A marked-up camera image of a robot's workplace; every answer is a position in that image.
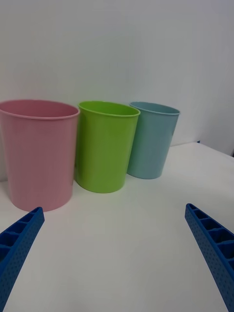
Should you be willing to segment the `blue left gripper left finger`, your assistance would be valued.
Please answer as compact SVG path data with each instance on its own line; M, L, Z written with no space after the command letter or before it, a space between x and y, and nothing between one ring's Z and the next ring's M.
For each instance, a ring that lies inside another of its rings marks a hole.
M0 311L44 221L43 209L37 207L0 234Z

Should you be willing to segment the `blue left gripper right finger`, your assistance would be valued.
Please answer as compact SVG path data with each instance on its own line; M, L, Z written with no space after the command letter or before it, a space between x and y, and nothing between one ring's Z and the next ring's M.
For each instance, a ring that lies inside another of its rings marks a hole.
M185 219L208 265L222 299L234 311L234 234L191 203Z

